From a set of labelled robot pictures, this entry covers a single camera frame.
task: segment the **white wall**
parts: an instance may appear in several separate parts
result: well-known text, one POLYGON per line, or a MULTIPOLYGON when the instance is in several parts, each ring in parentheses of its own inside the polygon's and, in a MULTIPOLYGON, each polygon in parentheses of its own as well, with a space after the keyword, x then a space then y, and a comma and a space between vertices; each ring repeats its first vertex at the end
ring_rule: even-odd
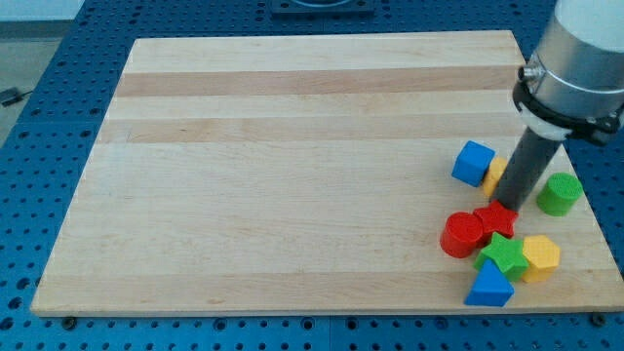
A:
POLYGON ((0 21, 73 20, 84 0, 0 0, 0 21))

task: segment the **red cylinder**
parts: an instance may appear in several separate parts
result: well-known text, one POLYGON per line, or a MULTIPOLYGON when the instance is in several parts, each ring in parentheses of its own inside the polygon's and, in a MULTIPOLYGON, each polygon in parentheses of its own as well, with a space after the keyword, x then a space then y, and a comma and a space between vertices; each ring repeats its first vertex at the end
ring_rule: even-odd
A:
POLYGON ((467 257, 477 248, 483 235, 484 226, 475 215, 463 212, 451 214, 442 232, 440 246, 453 257, 467 257))

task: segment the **black cylinder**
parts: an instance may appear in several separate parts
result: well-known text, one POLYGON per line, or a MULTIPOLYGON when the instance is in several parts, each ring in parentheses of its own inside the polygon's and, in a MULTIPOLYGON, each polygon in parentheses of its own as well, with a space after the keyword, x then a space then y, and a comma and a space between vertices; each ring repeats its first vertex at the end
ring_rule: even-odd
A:
POLYGON ((490 200, 517 212, 561 144, 526 128, 490 200))

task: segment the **green block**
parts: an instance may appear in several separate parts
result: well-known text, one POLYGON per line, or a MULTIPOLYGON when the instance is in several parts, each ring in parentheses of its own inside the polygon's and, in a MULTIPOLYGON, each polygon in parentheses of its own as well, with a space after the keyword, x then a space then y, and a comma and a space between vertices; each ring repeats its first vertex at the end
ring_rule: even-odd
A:
POLYGON ((574 175, 556 173, 548 178, 537 195, 537 206, 546 215, 567 215, 582 194, 583 186, 574 175))
POLYGON ((494 232, 491 243, 483 248, 475 268, 481 270, 487 259, 491 259, 510 282, 517 282, 528 268, 528 262, 523 255, 523 242, 510 240, 494 232))

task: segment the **green star block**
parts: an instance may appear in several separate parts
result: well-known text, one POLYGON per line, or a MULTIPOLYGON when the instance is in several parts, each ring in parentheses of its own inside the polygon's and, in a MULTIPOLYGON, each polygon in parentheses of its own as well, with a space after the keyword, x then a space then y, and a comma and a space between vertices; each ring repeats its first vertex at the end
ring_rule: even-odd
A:
POLYGON ((491 244, 481 250, 475 261, 475 268, 481 270, 487 259, 491 259, 510 282, 520 280, 528 268, 523 255, 523 242, 510 240, 494 232, 491 244))

